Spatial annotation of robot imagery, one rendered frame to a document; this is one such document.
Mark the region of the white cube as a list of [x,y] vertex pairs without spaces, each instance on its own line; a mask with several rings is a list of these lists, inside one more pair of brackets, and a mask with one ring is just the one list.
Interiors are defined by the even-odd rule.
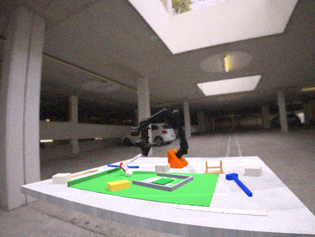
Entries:
[[52,177],[53,184],[67,184],[68,181],[71,181],[71,173],[61,173],[56,174]]
[[170,164],[159,163],[159,164],[155,165],[155,171],[166,172],[168,170],[170,170]]
[[262,174],[261,170],[262,166],[247,166],[245,167],[245,176],[255,176],[255,177],[260,177]]

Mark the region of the yellow rectangular block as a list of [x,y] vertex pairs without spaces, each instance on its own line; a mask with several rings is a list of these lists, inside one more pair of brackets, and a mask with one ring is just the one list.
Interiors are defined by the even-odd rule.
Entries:
[[117,191],[121,189],[131,188],[130,182],[127,180],[117,180],[107,183],[107,188],[111,191]]

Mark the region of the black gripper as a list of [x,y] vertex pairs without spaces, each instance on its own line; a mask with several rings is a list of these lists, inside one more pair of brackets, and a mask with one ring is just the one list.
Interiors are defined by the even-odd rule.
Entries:
[[147,156],[148,153],[149,153],[149,150],[151,147],[156,147],[157,144],[156,142],[153,142],[153,143],[150,143],[149,142],[149,136],[141,136],[140,139],[144,139],[146,140],[146,145],[142,145],[142,146],[139,146],[139,148],[142,150],[142,152],[146,151],[146,153],[144,154],[144,156]]

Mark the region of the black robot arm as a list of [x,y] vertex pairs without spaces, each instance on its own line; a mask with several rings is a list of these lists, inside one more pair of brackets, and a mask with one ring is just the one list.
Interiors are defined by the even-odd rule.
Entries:
[[[148,125],[151,122],[161,118],[164,115],[172,117],[174,119],[174,121],[176,122],[178,132],[180,135],[180,140],[179,140],[180,148],[178,151],[176,151],[174,153],[180,159],[183,154],[187,154],[188,142],[187,142],[185,135],[183,133],[183,128],[181,125],[181,115],[180,115],[179,110],[172,110],[172,109],[164,108],[161,111],[159,111],[158,113],[155,113],[154,115],[152,115],[150,117],[143,118],[140,121],[138,127],[131,127],[130,135],[131,136],[139,136],[141,134],[142,136],[148,136],[148,129],[150,129]],[[140,139],[138,141],[135,141],[135,145],[136,146],[146,145],[145,138]]]

